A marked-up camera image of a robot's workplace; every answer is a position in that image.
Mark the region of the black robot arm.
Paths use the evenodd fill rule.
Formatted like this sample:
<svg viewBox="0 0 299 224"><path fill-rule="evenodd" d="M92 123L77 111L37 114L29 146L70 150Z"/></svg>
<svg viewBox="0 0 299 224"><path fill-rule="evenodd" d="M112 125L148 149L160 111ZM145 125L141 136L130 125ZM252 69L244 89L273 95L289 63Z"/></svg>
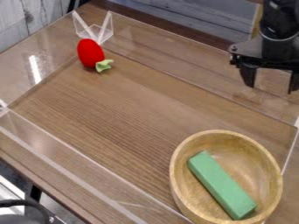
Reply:
<svg viewBox="0 0 299 224"><path fill-rule="evenodd" d="M263 0L259 34L228 48L229 64L253 88L259 68L291 72L288 93L299 90L299 0Z"/></svg>

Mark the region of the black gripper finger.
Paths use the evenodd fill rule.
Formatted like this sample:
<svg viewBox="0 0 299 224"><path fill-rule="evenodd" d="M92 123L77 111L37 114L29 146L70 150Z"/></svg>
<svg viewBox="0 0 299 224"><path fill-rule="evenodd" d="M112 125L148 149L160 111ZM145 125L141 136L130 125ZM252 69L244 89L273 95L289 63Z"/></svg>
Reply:
<svg viewBox="0 0 299 224"><path fill-rule="evenodd" d="M288 93L299 90L299 70L289 72L289 83L288 83Z"/></svg>
<svg viewBox="0 0 299 224"><path fill-rule="evenodd" d="M256 81L257 66L247 64L247 63L241 63L239 66L239 72L240 72L240 76L244 81L244 84L252 88L255 86L255 81Z"/></svg>

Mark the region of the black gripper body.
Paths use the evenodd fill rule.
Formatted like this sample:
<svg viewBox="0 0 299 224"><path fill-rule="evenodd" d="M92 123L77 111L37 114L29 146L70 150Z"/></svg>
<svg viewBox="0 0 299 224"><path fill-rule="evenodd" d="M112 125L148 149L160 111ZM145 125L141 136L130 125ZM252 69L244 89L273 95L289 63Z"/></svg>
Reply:
<svg viewBox="0 0 299 224"><path fill-rule="evenodd" d="M291 38L268 38L259 33L255 38L229 46L229 63L255 68L299 71L299 33Z"/></svg>

